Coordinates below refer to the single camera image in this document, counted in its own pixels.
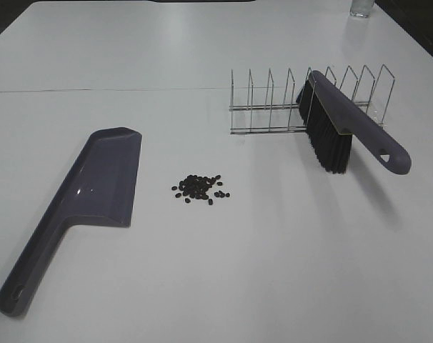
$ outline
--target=clear glass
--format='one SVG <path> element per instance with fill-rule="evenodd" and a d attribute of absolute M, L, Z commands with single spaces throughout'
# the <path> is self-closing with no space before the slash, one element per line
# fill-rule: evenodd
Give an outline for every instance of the clear glass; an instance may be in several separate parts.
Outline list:
<path fill-rule="evenodd" d="M 367 18 L 371 14 L 374 0 L 353 0 L 350 14 L 361 18 Z"/>

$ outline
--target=brush bristles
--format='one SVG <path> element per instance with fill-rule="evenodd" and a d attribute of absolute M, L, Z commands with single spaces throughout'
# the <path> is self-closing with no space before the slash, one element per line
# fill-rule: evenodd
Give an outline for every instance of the brush bristles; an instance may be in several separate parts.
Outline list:
<path fill-rule="evenodd" d="M 300 102 L 299 113 L 304 123 L 307 123 L 306 133 L 309 135 L 319 163 L 326 171 L 343 174 L 347 169 L 352 149 L 352 135 L 341 135 L 337 132 L 317 95 L 314 94 L 312 99 L 312 94 L 312 85 L 306 81 L 297 97 L 297 102 Z"/>

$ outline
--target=metal wire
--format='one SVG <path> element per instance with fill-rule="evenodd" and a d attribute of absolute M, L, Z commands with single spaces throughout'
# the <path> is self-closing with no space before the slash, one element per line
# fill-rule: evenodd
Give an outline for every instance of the metal wire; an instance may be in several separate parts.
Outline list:
<path fill-rule="evenodd" d="M 353 87 L 353 92 L 352 92 L 352 101 L 357 106 L 359 106 L 361 108 L 365 107 L 366 114 L 367 114 L 368 108 L 372 102 L 374 93 L 375 93 L 376 88 L 377 88 L 377 84 L 379 83 L 379 80 L 381 79 L 382 72 L 386 71 L 387 73 L 389 73 L 389 75 L 391 75 L 392 83 L 391 83 L 391 87 L 390 87 L 389 94 L 388 94 L 388 100 L 384 106 L 384 113 L 383 113 L 382 121 L 380 123 L 380 124 L 382 124 L 384 121 L 385 115 L 387 113 L 388 103 L 389 103 L 389 100 L 391 99 L 392 90 L 394 87 L 394 82 L 396 80 L 394 78 L 393 73 L 387 68 L 387 66 L 385 64 L 382 64 L 382 67 L 380 68 L 378 77 L 377 77 L 377 79 L 375 79 L 372 71 L 369 69 L 369 67 L 366 64 L 362 67 L 362 70 L 361 70 L 361 73 L 359 76 L 354 72 L 354 70 L 351 66 L 348 66 L 345 69 L 345 73 L 342 77 L 340 87 L 339 87 L 340 89 L 344 85 L 345 80 L 347 79 L 347 74 L 349 71 L 351 74 L 353 74 L 353 77 L 355 79 L 355 85 Z M 311 72 L 312 72 L 312 68 L 309 67 L 307 69 L 305 81 L 307 81 Z M 336 86 L 337 78 L 336 78 L 334 72 L 332 71 L 331 67 L 328 66 L 326 68 L 324 75 L 326 77 L 328 75 L 330 75 L 330 77 L 332 78 L 330 81 L 333 82 L 334 85 Z M 358 101 L 355 101 L 355 98 L 356 98 L 356 95 L 358 94 L 360 85 L 361 85 L 362 81 L 368 77 L 367 75 L 369 75 L 370 78 L 372 79 L 372 85 L 371 85 L 369 96 L 367 97 L 367 99 L 364 99 L 364 97 L 362 97 L 362 100 L 359 99 Z M 314 77 L 313 77 L 313 74 L 312 74 L 312 78 L 313 78 L 313 80 L 312 80 L 313 81 L 312 97 L 313 97 L 314 93 L 315 93 L 315 84 L 316 84 Z M 289 86 L 292 88 L 291 96 L 290 96 L 290 93 L 288 91 Z M 264 87 L 255 87 L 254 86 L 252 70 L 249 69 L 248 87 L 247 87 L 247 105 L 237 105 L 234 103 L 234 72 L 231 70 L 231 99 L 230 99 L 230 103 L 229 103 L 229 110 L 231 112 L 231 133 L 232 134 L 263 134 L 263 133 L 282 133 L 282 132 L 283 133 L 290 133 L 290 132 L 305 131 L 305 129 L 307 127 L 307 122 L 309 121 L 309 115 L 312 111 L 312 101 L 309 105 L 309 109 L 307 112 L 307 118 L 305 120 L 305 123 L 292 125 L 292 111 L 297 110 L 300 107 L 301 101 L 302 101 L 302 96 L 300 96 L 297 101 L 294 100 L 295 86 L 296 86 L 296 81 L 294 79 L 293 72 L 290 68 L 288 68 L 287 81 L 286 81 L 286 85 L 284 87 L 284 93 L 283 93 L 283 102 L 281 104 L 275 104 L 274 103 L 274 90 L 275 90 L 274 77 L 272 75 L 272 70 L 269 68 L 269 72 L 267 74 L 267 85 L 265 86 L 266 94 L 264 97 L 264 104 L 254 104 L 254 97 L 253 97 L 254 88 L 263 89 Z M 272 126 L 272 112 L 273 111 L 281 111 L 281 110 L 289 110 L 287 120 L 285 118 L 285 125 Z M 249 113 L 250 113 L 249 126 L 234 127 L 234 117 L 239 116 L 239 114 L 237 114 L 237 112 L 241 112 L 241 111 L 242 112 L 243 111 L 249 111 Z M 253 123 L 254 123 L 253 111 L 269 111 L 269 125 L 263 126 L 263 127 L 253 126 Z"/>

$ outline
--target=wire rack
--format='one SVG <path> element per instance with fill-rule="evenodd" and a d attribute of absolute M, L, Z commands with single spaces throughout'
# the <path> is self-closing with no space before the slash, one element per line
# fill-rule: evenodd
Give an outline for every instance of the wire rack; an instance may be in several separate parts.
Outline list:
<path fill-rule="evenodd" d="M 302 87 L 312 68 L 307 69 Z M 379 125 L 384 125 L 389 100 L 396 78 L 385 64 L 377 77 L 365 64 L 357 74 L 351 66 L 345 69 L 340 83 L 330 66 L 324 75 L 334 83 L 349 99 L 359 106 Z M 231 70 L 231 134 L 266 134 L 305 131 L 307 123 L 301 120 L 299 105 L 295 99 L 300 92 L 293 72 L 287 71 L 285 87 L 274 85 L 271 69 L 267 74 L 266 86 L 255 86 L 252 70 L 248 73 L 247 87 L 234 87 L 234 71 Z"/>

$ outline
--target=table surface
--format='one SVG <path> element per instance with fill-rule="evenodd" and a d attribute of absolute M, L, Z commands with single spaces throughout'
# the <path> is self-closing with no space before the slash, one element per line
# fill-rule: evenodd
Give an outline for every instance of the table surface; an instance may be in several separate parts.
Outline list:
<path fill-rule="evenodd" d="M 349 2 L 29 7 L 0 36 L 0 287 L 88 135 L 143 141 L 131 227 L 70 228 L 0 342 L 433 342 L 433 58 Z M 365 63 L 397 77 L 410 174 L 356 139 L 331 175 L 305 134 L 229 135 L 231 69 Z M 175 199 L 190 173 L 231 198 Z"/>

